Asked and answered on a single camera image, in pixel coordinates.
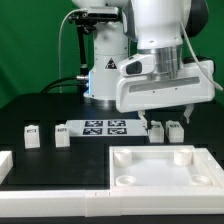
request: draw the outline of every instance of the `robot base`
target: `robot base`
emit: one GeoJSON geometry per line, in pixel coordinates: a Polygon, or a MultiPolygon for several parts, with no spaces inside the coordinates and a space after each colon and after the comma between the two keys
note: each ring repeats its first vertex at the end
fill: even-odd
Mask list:
{"type": "Polygon", "coordinates": [[[84,103],[91,104],[94,106],[99,106],[103,108],[115,108],[116,102],[115,100],[106,100],[106,99],[95,99],[88,93],[84,94],[84,103]]]}

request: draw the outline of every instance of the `small white block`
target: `small white block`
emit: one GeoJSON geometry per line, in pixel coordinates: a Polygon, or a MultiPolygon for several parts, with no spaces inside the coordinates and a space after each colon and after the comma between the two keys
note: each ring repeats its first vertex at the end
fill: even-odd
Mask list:
{"type": "Polygon", "coordinates": [[[174,152],[174,163],[177,166],[190,166],[192,164],[192,157],[193,151],[183,147],[174,152]]]}
{"type": "Polygon", "coordinates": [[[24,131],[25,148],[40,148],[39,127],[30,125],[25,127],[24,131]]]}
{"type": "Polygon", "coordinates": [[[70,146],[69,130],[66,125],[55,126],[55,144],[57,148],[70,146]]]}
{"type": "Polygon", "coordinates": [[[152,128],[149,130],[149,140],[151,143],[164,142],[164,129],[161,122],[152,121],[152,128]]]}
{"type": "Polygon", "coordinates": [[[114,164],[118,167],[128,167],[132,164],[132,152],[129,149],[114,151],[114,164]]]}
{"type": "Polygon", "coordinates": [[[7,176],[12,166],[13,166],[12,152],[11,151],[0,152],[0,184],[7,176]]]}
{"type": "Polygon", "coordinates": [[[184,129],[178,121],[166,122],[166,135],[171,143],[184,142],[184,129]]]}

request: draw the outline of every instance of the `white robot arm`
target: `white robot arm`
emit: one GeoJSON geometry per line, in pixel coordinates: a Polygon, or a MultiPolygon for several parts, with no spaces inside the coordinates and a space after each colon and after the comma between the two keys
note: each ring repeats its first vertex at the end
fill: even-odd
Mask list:
{"type": "MultiPolygon", "coordinates": [[[[118,65],[121,76],[116,106],[120,112],[188,105],[214,98],[214,86],[197,64],[182,62],[181,24],[187,26],[195,2],[206,6],[206,24],[207,5],[202,0],[130,0],[125,5],[124,31],[138,42],[138,54],[118,65]]],[[[200,65],[212,80],[213,62],[206,60],[200,65]]]]}
{"type": "Polygon", "coordinates": [[[120,112],[210,101],[215,96],[213,62],[184,64],[181,26],[196,36],[208,20],[206,0],[72,0],[78,7],[123,8],[123,24],[98,23],[87,102],[120,112]],[[128,39],[138,42],[128,58],[128,39]]]}

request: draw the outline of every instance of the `black label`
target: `black label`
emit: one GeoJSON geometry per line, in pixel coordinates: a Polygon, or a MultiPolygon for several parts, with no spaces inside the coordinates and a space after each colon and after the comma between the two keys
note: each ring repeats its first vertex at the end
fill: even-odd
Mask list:
{"type": "Polygon", "coordinates": [[[85,128],[83,130],[83,135],[102,135],[103,129],[102,128],[85,128]]]}
{"type": "Polygon", "coordinates": [[[65,131],[67,131],[66,128],[60,128],[60,129],[58,129],[58,132],[65,132],[65,131]]]}
{"type": "Polygon", "coordinates": [[[127,135],[126,128],[108,128],[107,130],[108,135],[127,135]]]}
{"type": "Polygon", "coordinates": [[[171,128],[179,128],[179,125],[177,125],[177,124],[171,124],[170,127],[171,128]]]}
{"type": "Polygon", "coordinates": [[[85,127],[102,127],[103,121],[86,121],[85,127]]]}
{"type": "Polygon", "coordinates": [[[113,58],[111,58],[110,61],[107,63],[106,69],[117,69],[113,58]]]}
{"type": "Polygon", "coordinates": [[[108,126],[110,127],[121,127],[121,126],[126,126],[126,122],[124,120],[113,120],[113,121],[108,121],[108,126]]]}
{"type": "Polygon", "coordinates": [[[159,124],[153,125],[152,128],[160,128],[159,124]]]}
{"type": "Polygon", "coordinates": [[[35,133],[35,132],[37,132],[36,129],[27,130],[27,133],[35,133]]]}

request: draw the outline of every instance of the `white cable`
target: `white cable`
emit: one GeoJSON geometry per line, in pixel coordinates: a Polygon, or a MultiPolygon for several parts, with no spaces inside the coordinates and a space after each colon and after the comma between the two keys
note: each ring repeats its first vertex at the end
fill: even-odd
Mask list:
{"type": "Polygon", "coordinates": [[[196,64],[198,65],[198,67],[200,68],[200,70],[202,71],[202,73],[205,75],[205,77],[208,79],[208,81],[209,81],[210,83],[212,83],[212,85],[213,85],[216,89],[218,89],[218,90],[220,90],[220,91],[223,91],[223,88],[222,88],[217,82],[213,81],[213,80],[209,77],[209,75],[208,75],[207,71],[205,70],[205,68],[204,68],[204,67],[200,64],[200,62],[198,61],[198,59],[197,59],[197,57],[196,57],[196,55],[195,55],[195,53],[194,53],[194,50],[193,50],[193,48],[192,48],[192,46],[191,46],[190,40],[189,40],[189,38],[188,38],[188,36],[187,36],[187,33],[186,33],[186,31],[185,31],[185,28],[184,28],[183,23],[181,23],[181,27],[182,27],[182,30],[183,30],[183,34],[184,34],[186,43],[187,43],[187,45],[188,45],[188,47],[189,47],[189,50],[190,50],[190,52],[191,52],[191,55],[192,55],[192,57],[194,58],[196,64]]]}
{"type": "Polygon", "coordinates": [[[66,20],[68,19],[68,17],[76,12],[85,12],[87,10],[87,8],[83,8],[83,9],[75,9],[72,10],[71,12],[69,12],[65,18],[63,19],[62,23],[61,23],[61,27],[60,27],[60,31],[59,31],[59,38],[58,38],[58,73],[59,73],[59,79],[62,78],[62,60],[61,60],[61,40],[62,40],[62,31],[65,25],[66,20]]]}

